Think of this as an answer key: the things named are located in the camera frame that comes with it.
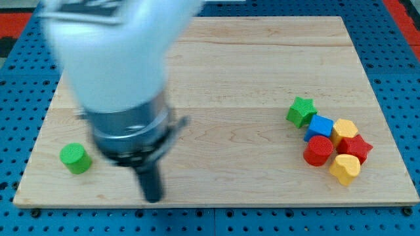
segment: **blue pegboard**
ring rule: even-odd
[[[200,16],[342,16],[417,190],[420,65],[380,0],[248,0]],[[420,208],[21,210],[11,203],[60,66],[33,16],[0,70],[0,235],[417,235]]]

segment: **green star block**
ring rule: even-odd
[[[293,122],[297,128],[301,128],[303,125],[309,125],[312,116],[317,112],[313,99],[304,99],[297,96],[286,119]]]

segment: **red star block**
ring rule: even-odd
[[[354,138],[343,138],[337,146],[338,154],[349,154],[359,158],[360,164],[366,161],[373,146],[365,142],[359,134]]]

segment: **wooden board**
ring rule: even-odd
[[[160,162],[165,198],[147,203],[135,175],[89,138],[62,79],[16,192],[18,207],[349,207],[414,205],[419,197],[339,17],[197,18],[168,55],[170,103],[190,115]],[[305,128],[285,120],[296,96],[351,119],[374,146],[350,187],[305,163]],[[93,157],[70,174],[58,158],[81,142]]]

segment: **building block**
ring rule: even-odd
[[[333,125],[330,139],[334,147],[337,147],[341,140],[345,138],[353,138],[357,135],[358,129],[353,121],[346,119],[338,119]]]
[[[329,138],[331,136],[333,125],[333,120],[320,115],[313,115],[303,140],[307,142],[315,135],[322,135]]]
[[[349,154],[359,158],[362,165],[368,158],[368,153],[373,146],[365,142],[360,134],[354,138],[343,138],[337,146],[338,154]]]
[[[309,125],[312,116],[318,112],[313,102],[313,99],[304,99],[297,96],[287,113],[286,119],[293,122],[297,128]]]
[[[63,147],[60,152],[60,160],[72,174],[81,174],[88,170],[92,164],[85,148],[78,143]]]
[[[325,136],[313,136],[303,152],[305,161],[315,167],[320,167],[328,160],[328,157],[333,153],[334,147],[331,140]]]
[[[349,186],[360,173],[359,159],[353,155],[340,154],[335,157],[329,172],[337,177],[340,184]]]

